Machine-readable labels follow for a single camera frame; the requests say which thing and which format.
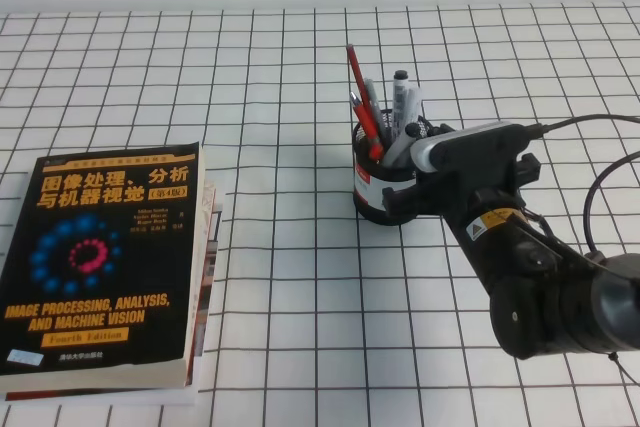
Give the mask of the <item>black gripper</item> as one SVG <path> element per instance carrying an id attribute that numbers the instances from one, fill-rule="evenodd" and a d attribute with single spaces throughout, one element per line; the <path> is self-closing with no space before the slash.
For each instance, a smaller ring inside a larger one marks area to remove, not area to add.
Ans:
<path id="1" fill-rule="evenodd" d="M 451 132 L 455 129 L 445 123 L 426 124 L 427 137 Z M 530 142 L 539 138 L 533 131 L 528 134 Z M 522 209 L 526 203 L 520 188 L 537 181 L 541 169 L 537 158 L 525 150 L 508 163 L 491 163 L 461 171 L 423 173 L 414 166 L 415 186 L 400 191 L 383 190 L 385 210 L 392 214 L 402 208 L 417 207 L 419 215 L 442 216 L 460 225 L 484 210 Z"/>

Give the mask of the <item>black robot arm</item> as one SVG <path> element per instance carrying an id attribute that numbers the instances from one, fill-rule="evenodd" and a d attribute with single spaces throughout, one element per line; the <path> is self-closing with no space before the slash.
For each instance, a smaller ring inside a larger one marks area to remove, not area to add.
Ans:
<path id="1" fill-rule="evenodd" d="M 529 144 L 544 124 L 439 127 L 415 141 L 413 186 L 383 192 L 391 215 L 441 217 L 488 294 L 500 347 L 539 355 L 635 351 L 639 347 L 639 257 L 580 253 L 521 197 L 541 165 Z"/>

